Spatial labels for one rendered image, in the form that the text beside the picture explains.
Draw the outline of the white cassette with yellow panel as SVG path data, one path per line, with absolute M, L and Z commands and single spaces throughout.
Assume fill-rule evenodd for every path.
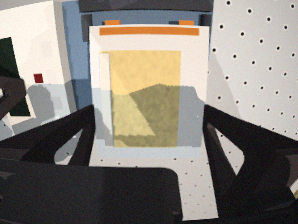
M 98 157 L 200 157 L 209 27 L 89 26 Z M 100 55 L 110 55 L 114 147 L 105 148 Z

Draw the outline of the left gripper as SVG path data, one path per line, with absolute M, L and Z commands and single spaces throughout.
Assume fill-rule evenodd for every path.
M 26 90 L 23 79 L 3 75 L 0 75 L 0 89 L 5 91 L 0 98 L 1 120 L 26 96 Z

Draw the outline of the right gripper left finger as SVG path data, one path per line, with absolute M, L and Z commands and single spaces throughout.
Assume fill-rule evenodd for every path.
M 55 164 L 56 151 L 80 130 L 82 133 L 67 165 L 89 166 L 96 131 L 94 104 L 0 141 L 0 157 Z

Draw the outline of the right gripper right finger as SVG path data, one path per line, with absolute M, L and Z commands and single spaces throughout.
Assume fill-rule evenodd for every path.
M 236 175 L 215 128 L 244 154 Z M 258 192 L 290 188 L 298 178 L 298 141 L 204 105 L 203 137 L 218 218 L 235 216 Z

